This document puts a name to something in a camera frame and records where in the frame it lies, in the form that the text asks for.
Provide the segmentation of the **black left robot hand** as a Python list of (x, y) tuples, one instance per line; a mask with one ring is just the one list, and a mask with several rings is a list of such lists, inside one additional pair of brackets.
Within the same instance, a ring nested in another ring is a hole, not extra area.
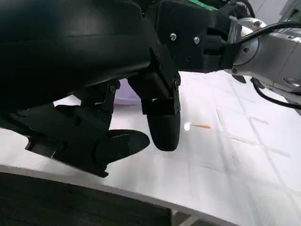
[[(150, 135), (110, 128), (123, 78)], [(174, 151), (180, 83), (153, 19), (132, 0), (0, 3), (0, 126), (27, 137), (28, 151), (102, 178), (150, 142)]]

